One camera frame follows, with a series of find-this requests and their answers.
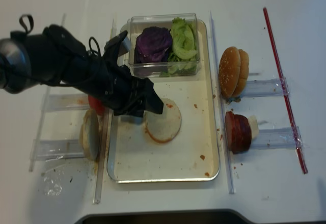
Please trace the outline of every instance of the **top bun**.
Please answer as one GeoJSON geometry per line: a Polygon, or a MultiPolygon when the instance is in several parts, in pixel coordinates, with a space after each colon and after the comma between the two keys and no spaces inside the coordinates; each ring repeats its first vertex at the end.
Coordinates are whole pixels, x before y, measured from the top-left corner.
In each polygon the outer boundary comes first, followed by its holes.
{"type": "Polygon", "coordinates": [[[219,83],[221,94],[230,98],[238,84],[240,76],[240,53],[236,47],[227,48],[222,54],[219,65],[219,83]]]}
{"type": "Polygon", "coordinates": [[[236,85],[236,88],[232,94],[232,97],[237,97],[240,95],[240,93],[243,91],[243,89],[246,86],[248,75],[249,75],[249,55],[243,51],[242,49],[239,49],[240,54],[240,75],[238,84],[236,85]]]}

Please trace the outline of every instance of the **purple cabbage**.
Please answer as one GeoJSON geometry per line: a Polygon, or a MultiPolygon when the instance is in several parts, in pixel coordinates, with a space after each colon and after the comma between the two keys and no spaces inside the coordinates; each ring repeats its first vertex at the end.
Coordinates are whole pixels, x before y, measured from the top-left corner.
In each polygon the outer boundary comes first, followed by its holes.
{"type": "Polygon", "coordinates": [[[136,39],[135,63],[166,62],[171,46],[172,36],[167,28],[145,28],[136,39]]]}

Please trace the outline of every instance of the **green lettuce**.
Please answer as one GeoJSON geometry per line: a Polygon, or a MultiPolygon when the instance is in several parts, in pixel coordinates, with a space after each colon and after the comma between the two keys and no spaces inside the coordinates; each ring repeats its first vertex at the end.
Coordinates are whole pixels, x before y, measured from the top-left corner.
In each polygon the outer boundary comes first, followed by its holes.
{"type": "Polygon", "coordinates": [[[173,53],[182,60],[189,60],[197,54],[196,40],[192,26],[184,19],[175,18],[171,28],[173,53]]]}

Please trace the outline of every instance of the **white table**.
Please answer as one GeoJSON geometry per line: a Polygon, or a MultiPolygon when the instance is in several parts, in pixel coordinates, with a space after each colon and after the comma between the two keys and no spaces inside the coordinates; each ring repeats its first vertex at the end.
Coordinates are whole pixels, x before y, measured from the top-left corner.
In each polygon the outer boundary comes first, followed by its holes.
{"type": "MultiPolygon", "coordinates": [[[[307,175],[302,174],[293,151],[269,150],[244,159],[247,162],[238,171],[239,179],[235,178],[235,195],[228,194],[221,156],[219,176],[204,184],[117,185],[104,174],[101,203],[92,205],[93,182],[88,175],[71,172],[74,180],[59,196],[45,196],[40,176],[43,163],[28,172],[45,87],[19,95],[1,91],[2,222],[74,223],[93,214],[195,209],[232,209],[253,222],[326,220],[324,3],[326,0],[0,0],[2,38],[19,29],[18,17],[22,13],[33,15],[34,33],[51,23],[60,24],[66,13],[65,27],[73,35],[85,44],[94,36],[103,48],[115,14],[118,30],[132,16],[187,12],[195,12],[209,28],[212,11],[219,58],[226,47],[235,45],[273,62],[268,33],[263,30],[262,8],[266,6],[309,170],[307,175]]],[[[72,165],[72,170],[87,167],[72,165]]]]}

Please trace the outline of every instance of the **red straw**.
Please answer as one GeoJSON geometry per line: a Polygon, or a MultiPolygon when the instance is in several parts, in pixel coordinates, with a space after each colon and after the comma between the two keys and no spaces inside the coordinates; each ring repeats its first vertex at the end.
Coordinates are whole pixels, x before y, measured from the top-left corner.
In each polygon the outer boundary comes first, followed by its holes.
{"type": "MultiPolygon", "coordinates": [[[[282,72],[282,68],[281,68],[280,59],[279,59],[279,56],[277,54],[274,36],[273,36],[272,31],[271,31],[270,21],[269,21],[269,17],[268,17],[268,13],[267,13],[267,8],[265,7],[265,8],[263,8],[263,10],[264,10],[264,16],[265,16],[265,20],[266,20],[266,25],[267,25],[267,29],[268,29],[268,34],[269,34],[269,38],[270,38],[271,47],[273,49],[273,53],[274,53],[274,57],[275,57],[277,71],[279,73],[280,79],[283,79],[284,76],[283,76],[283,72],[282,72]]],[[[287,87],[283,83],[282,83],[282,88],[283,88],[283,90],[287,91],[287,87]]],[[[302,145],[301,145],[301,140],[300,140],[301,137],[300,137],[300,135],[299,135],[299,133],[297,131],[297,127],[296,127],[296,124],[295,124],[295,121],[294,121],[289,96],[284,95],[284,100],[285,100],[287,112],[289,114],[289,119],[290,119],[290,124],[291,124],[291,127],[292,127],[292,131],[293,131],[293,136],[294,136],[294,139],[295,139],[295,146],[296,146],[297,156],[299,158],[299,162],[300,162],[302,172],[303,172],[303,174],[306,174],[306,173],[308,173],[308,169],[306,167],[305,158],[304,158],[304,155],[303,155],[303,152],[302,152],[302,147],[301,147],[302,145]]]]}

